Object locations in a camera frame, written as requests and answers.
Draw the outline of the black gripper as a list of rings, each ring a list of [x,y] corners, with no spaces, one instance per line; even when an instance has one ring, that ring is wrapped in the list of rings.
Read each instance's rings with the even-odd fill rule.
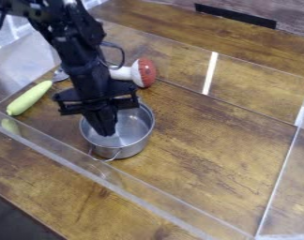
[[[139,106],[136,90],[138,86],[132,82],[112,80],[103,96],[86,94],[80,97],[76,88],[72,87],[55,93],[51,99],[56,102],[62,115],[83,114],[95,132],[111,136],[115,133],[116,110]]]

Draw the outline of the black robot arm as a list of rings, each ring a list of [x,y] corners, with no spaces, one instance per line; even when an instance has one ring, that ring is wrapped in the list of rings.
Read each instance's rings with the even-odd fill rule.
[[[63,115],[80,114],[102,136],[115,133],[118,111],[136,108],[136,85],[111,77],[100,47],[102,23],[80,0],[0,0],[0,16],[23,17],[55,48],[72,88],[52,95]]]

